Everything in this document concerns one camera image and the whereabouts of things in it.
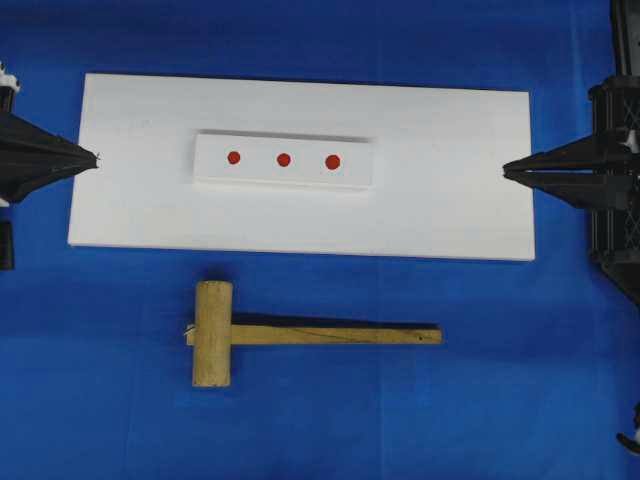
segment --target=white base board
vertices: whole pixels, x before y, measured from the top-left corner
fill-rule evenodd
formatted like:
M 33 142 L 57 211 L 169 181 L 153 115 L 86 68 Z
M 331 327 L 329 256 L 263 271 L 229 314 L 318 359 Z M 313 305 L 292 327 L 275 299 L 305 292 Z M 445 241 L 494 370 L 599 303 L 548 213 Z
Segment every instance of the white base board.
M 199 135 L 346 140 L 369 149 L 371 178 L 202 182 Z M 525 92 L 90 74 L 80 144 L 101 160 L 75 179 L 72 245 L 535 256 L 532 193 L 501 169 L 531 153 Z

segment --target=white block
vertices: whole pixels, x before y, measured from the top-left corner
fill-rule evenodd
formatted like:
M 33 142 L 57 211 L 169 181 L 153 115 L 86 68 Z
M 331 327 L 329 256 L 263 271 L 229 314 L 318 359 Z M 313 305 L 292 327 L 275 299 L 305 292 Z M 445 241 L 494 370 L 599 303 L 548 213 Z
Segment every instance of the white block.
M 371 186 L 372 174 L 373 151 L 367 139 L 291 139 L 250 133 L 196 137 L 196 183 L 362 189 Z
M 350 139 L 372 177 L 345 184 L 368 188 L 194 183 L 199 135 L 239 132 Z M 91 74 L 80 144 L 101 164 L 75 179 L 69 242 L 531 260 L 532 194 L 501 168 L 529 135 L 525 92 Z

